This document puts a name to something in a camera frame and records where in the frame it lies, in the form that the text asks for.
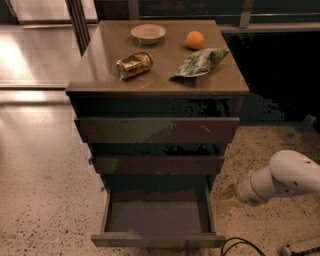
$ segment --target aluminum can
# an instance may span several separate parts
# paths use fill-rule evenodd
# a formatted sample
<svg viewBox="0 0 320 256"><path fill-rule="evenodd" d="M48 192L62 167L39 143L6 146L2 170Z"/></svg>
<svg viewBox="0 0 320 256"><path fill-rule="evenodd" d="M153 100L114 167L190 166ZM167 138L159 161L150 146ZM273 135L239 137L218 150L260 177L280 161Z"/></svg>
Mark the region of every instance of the aluminum can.
<svg viewBox="0 0 320 256"><path fill-rule="evenodd" d="M121 79L128 79L150 70L153 65L151 55L139 52L117 61L117 69Z"/></svg>

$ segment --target orange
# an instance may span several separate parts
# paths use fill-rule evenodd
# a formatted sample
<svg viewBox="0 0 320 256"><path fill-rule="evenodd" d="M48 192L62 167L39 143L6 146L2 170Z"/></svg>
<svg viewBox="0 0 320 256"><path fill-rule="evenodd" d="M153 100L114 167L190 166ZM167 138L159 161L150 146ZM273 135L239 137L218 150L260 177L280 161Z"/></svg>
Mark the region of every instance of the orange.
<svg viewBox="0 0 320 256"><path fill-rule="evenodd" d="M191 31L187 35L186 44L193 50L199 50L204 42L204 37L199 31Z"/></svg>

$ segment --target open drawer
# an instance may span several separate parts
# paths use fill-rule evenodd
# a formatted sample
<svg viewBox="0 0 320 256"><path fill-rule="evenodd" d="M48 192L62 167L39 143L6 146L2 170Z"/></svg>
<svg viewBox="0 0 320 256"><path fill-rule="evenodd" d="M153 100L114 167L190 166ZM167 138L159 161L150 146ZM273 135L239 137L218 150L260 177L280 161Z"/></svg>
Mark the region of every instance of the open drawer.
<svg viewBox="0 0 320 256"><path fill-rule="evenodd" d="M112 175L98 247L218 248L204 175Z"/></svg>

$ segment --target cabinet top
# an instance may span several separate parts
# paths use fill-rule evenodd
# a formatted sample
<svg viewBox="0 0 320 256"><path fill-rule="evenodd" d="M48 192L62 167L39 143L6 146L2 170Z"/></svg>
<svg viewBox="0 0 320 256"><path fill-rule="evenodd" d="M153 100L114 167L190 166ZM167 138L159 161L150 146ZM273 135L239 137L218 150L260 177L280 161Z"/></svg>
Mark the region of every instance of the cabinet top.
<svg viewBox="0 0 320 256"><path fill-rule="evenodd" d="M140 24L157 24L166 34L151 46L139 43L131 30ZM110 97L203 97L246 95L249 88L230 53L206 75L195 81L169 80L176 69L194 51L185 39L190 31L204 36L203 48L228 48L215 21L148 20L101 21L66 89L68 95L104 95ZM129 80L119 79L116 63L134 53L152 56L152 68Z"/></svg>

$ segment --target speckled floor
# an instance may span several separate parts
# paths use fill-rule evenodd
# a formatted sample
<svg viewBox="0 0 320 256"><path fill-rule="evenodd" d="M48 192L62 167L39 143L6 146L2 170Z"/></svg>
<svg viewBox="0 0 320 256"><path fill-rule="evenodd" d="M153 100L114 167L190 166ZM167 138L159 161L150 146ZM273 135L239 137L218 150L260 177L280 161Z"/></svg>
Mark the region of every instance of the speckled floor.
<svg viewBox="0 0 320 256"><path fill-rule="evenodd" d="M99 232L106 192L88 166L89 152L73 117L64 92L1 92L0 255L187 255L94 246L90 236ZM242 124L211 193L217 232L248 239L268 256L319 235L320 195L272 199L256 208L231 208L217 200L240 173L265 166L279 150L297 150L319 162L319 142L318 133L302 133L294 124ZM219 250L188 255L216 256ZM228 255L257 254L242 245Z"/></svg>

